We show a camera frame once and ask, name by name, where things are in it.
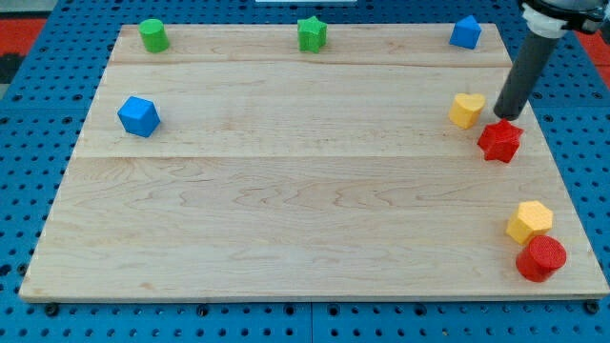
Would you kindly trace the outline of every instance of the blue pegboard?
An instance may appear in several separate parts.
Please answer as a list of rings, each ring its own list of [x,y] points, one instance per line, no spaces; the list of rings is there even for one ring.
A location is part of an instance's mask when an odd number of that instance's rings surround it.
[[[496,23],[515,57],[516,2],[359,0],[355,7],[254,0],[60,0],[0,101],[0,341],[610,341],[610,302],[69,305],[21,301],[27,266],[122,24]],[[610,94],[572,33],[530,99],[606,277],[610,277]]]

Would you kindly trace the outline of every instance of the red octagonal prism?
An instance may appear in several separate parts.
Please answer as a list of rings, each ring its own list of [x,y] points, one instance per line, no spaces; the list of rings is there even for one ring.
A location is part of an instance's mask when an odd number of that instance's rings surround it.
[[[510,162],[519,148],[522,133],[522,129],[513,126],[506,119],[487,125],[478,139],[478,145],[485,153],[485,160]]]

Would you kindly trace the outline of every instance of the wooden board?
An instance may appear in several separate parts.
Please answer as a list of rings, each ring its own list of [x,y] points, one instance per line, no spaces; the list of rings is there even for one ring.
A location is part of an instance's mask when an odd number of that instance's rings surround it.
[[[608,287],[531,109],[510,165],[476,145],[510,59],[452,25],[334,25],[320,54],[295,26],[167,26],[146,53],[126,26],[20,294],[31,302],[599,298]],[[457,92],[488,106],[462,130]],[[116,111],[151,99],[143,139]],[[515,268],[519,201],[555,212],[567,265]]]

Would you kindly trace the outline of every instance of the yellow block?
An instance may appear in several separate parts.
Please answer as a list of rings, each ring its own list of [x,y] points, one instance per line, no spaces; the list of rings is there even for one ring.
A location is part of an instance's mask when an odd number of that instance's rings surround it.
[[[449,119],[463,129],[472,128],[485,106],[485,95],[458,93],[449,110]]]
[[[539,201],[526,201],[518,204],[508,220],[506,234],[525,245],[535,236],[546,234],[552,227],[553,212]]]

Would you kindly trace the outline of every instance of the red cylinder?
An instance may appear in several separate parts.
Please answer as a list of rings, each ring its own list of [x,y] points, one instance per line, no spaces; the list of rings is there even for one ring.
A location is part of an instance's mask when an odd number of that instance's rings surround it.
[[[566,259],[567,253],[559,241],[540,235],[517,255],[517,269],[526,279],[543,282],[563,267]]]

